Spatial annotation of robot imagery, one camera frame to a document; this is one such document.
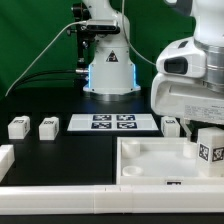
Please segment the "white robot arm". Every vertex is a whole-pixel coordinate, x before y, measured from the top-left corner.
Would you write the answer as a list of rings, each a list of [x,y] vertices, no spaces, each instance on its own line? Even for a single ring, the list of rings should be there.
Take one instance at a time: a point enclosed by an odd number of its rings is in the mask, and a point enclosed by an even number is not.
[[[130,23],[109,0],[82,0],[90,13],[84,30],[95,35],[86,95],[116,101],[140,91],[129,57]],[[224,125],[224,2],[165,0],[196,19],[194,35],[169,44],[156,61],[151,109],[161,116]]]

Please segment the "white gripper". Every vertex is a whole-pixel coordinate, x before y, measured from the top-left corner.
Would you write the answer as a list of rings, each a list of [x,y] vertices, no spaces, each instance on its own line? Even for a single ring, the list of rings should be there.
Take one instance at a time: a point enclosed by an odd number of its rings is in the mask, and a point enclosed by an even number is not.
[[[197,140],[190,120],[224,125],[224,47],[177,40],[161,52],[156,68],[151,108],[157,115],[180,118],[190,142]]]

